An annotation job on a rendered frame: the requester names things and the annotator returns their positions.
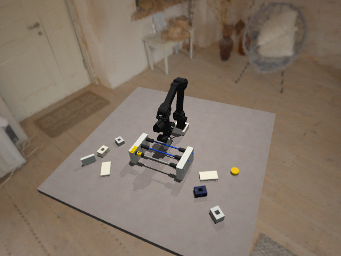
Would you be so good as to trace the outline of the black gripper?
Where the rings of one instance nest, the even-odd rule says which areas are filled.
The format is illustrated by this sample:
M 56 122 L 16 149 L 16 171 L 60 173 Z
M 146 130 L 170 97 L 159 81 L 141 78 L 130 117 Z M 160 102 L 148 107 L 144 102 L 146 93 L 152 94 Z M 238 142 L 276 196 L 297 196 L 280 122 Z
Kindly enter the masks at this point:
M 168 137 L 171 136 L 171 133 L 172 133 L 172 131 L 174 129 L 171 126 L 174 127 L 175 123 L 174 122 L 170 122 L 169 125 L 165 126 L 162 129 L 163 134 L 158 135 L 157 141 L 161 141 L 161 142 L 167 143 Z

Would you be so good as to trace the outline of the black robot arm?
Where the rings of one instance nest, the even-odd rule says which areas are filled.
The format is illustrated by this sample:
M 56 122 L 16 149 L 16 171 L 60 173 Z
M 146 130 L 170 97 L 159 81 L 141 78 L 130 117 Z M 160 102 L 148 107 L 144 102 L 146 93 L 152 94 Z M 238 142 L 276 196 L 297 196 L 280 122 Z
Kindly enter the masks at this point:
M 174 100 L 174 97 L 177 92 L 177 101 L 176 101 L 176 110 L 173 113 L 173 119 L 177 121 L 176 128 L 183 130 L 186 127 L 185 112 L 183 110 L 183 101 L 184 101 L 184 90 L 186 89 L 188 84 L 188 80 L 186 78 L 177 77 L 173 80 L 170 85 L 170 89 L 168 91 L 167 97 L 165 101 L 160 105 L 157 111 L 156 119 L 158 122 L 153 126 L 154 132 L 161 132 L 162 129 L 169 125 L 169 116 L 171 115 L 171 104 Z M 159 116 L 162 115 L 162 116 Z

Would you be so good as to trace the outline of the yellow disc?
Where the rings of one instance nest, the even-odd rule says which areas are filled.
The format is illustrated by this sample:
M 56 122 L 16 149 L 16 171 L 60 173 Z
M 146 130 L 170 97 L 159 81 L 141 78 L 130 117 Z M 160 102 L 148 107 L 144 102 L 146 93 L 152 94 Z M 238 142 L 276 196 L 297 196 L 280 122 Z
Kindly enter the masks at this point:
M 233 175 L 238 175 L 238 173 L 239 173 L 239 170 L 238 170 L 237 168 L 233 167 L 233 168 L 231 169 L 231 174 L 233 174 Z

